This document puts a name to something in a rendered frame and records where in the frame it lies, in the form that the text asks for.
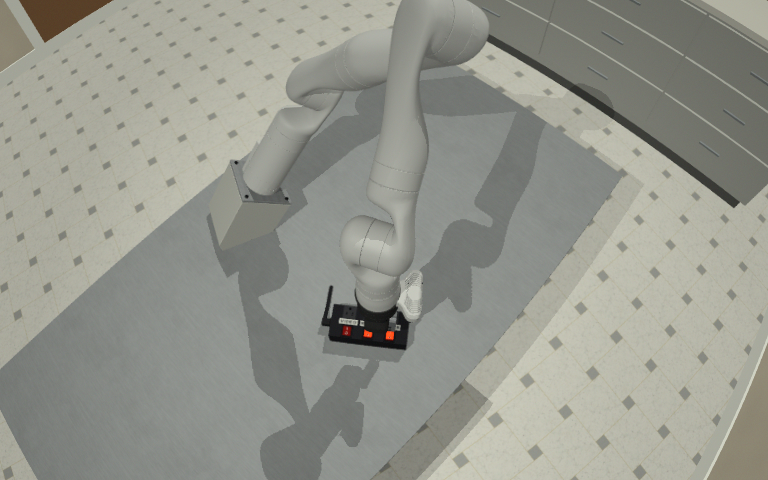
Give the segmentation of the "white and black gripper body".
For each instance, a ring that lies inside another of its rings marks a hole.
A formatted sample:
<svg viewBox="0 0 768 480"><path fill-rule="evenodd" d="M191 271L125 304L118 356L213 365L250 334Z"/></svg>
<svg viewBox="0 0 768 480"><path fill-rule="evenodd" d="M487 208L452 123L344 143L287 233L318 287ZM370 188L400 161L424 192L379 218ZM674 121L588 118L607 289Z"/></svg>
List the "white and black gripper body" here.
<svg viewBox="0 0 768 480"><path fill-rule="evenodd" d="M408 322L417 322L422 309L423 275L419 270L411 270L399 281L396 292L382 300L365 297L355 285L355 299L360 313L364 316L364 329L370 333L388 332L389 319L398 307ZM374 321L374 322L373 322Z"/></svg>

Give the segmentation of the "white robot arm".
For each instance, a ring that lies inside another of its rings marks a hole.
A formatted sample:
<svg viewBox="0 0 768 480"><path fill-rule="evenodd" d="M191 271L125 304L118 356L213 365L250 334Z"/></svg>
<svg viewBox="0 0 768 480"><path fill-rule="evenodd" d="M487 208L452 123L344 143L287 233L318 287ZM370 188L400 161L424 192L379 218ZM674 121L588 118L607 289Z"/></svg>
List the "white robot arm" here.
<svg viewBox="0 0 768 480"><path fill-rule="evenodd" d="M393 295L414 259L416 203L429 155L420 73L469 61L484 47L490 28L484 12L467 0L402 0L392 29L360 33L298 64L286 93L299 105L279 109L242 168L252 191L275 194L343 92L386 82L366 195L393 224L359 215L340 237L342 258L358 278L359 291L373 300Z"/></svg>

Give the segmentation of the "black power strip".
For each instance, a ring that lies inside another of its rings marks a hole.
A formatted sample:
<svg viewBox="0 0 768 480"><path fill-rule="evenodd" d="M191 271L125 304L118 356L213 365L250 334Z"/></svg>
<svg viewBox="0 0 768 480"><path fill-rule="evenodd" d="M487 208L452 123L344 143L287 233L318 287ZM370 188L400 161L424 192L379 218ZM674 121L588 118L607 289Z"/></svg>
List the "black power strip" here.
<svg viewBox="0 0 768 480"><path fill-rule="evenodd" d="M370 333L364 330L364 317L356 306L334 304L332 317L327 318L332 291L328 298L322 326L328 326L330 341L406 350L409 322L402 312L397 311L396 330L385 334Z"/></svg>

